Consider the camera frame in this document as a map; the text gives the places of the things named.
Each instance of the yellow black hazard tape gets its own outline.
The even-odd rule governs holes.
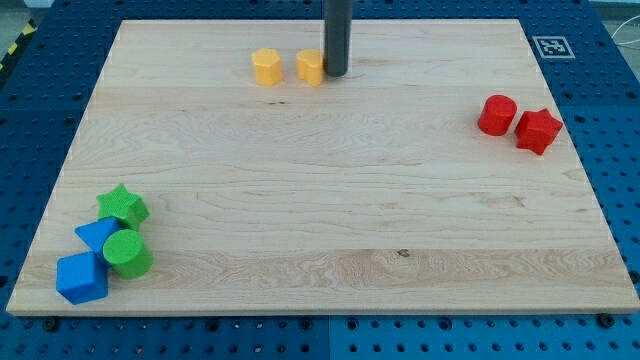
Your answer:
[[[36,23],[33,19],[29,20],[24,29],[22,29],[20,36],[18,36],[13,45],[9,47],[2,61],[0,61],[0,90],[2,90],[9,80],[22,54],[24,54],[24,51],[27,49],[27,45],[29,45],[31,39],[33,39],[36,30]]]

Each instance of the wooden board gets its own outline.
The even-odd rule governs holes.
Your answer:
[[[494,93],[560,117],[517,21],[356,21],[349,75],[311,88],[295,53],[321,34],[318,21],[125,21],[8,311],[638,310],[567,131],[538,157],[476,126]],[[280,51],[284,83],[255,85],[260,47]],[[56,260],[87,250],[73,229],[121,182],[150,207],[156,263],[72,306]]]

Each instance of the red cylinder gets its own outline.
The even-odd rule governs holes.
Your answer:
[[[478,120],[478,127],[484,133],[502,136],[518,111],[516,102],[504,95],[493,95],[487,99]]]

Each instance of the blue cube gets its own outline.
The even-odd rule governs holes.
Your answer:
[[[107,271],[91,251],[61,258],[56,290],[73,305],[101,299],[109,294]]]
[[[108,267],[111,267],[111,264],[109,264],[102,255],[102,247],[111,234],[120,230],[122,230],[122,227],[120,226],[120,223],[118,223],[118,220],[114,217],[110,217],[91,224],[79,226],[75,231],[80,239],[89,246],[91,251],[98,255],[100,261]]]

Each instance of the green block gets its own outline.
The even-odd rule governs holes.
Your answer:
[[[153,255],[137,231],[125,229],[113,233],[102,248],[105,260],[125,279],[146,274],[153,265]]]
[[[137,194],[130,193],[123,184],[113,191],[96,197],[100,210],[98,220],[114,217],[122,227],[138,230],[140,224],[149,216],[149,210]]]

